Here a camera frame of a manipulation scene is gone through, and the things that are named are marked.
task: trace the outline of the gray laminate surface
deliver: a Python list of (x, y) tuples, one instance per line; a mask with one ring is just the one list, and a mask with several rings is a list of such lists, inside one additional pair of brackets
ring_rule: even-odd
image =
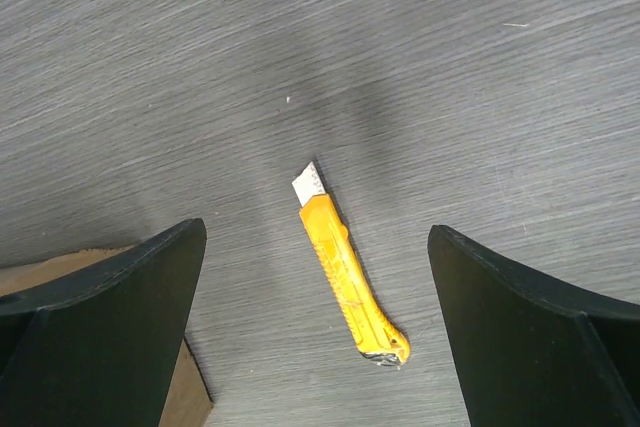
[[(204, 218), (211, 425), (465, 425), (434, 223), (640, 302), (640, 0), (0, 0), (0, 67), (3, 263)], [(401, 371), (302, 229), (314, 156)]]

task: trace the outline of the gray table surface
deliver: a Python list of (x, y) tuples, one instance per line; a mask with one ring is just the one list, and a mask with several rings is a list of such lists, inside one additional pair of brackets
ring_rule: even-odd
[[(465, 425), (434, 223), (640, 302), (640, 0), (0, 0), (0, 251), (209, 231), (211, 425)], [(362, 359), (297, 216), (317, 158), (410, 337)]]

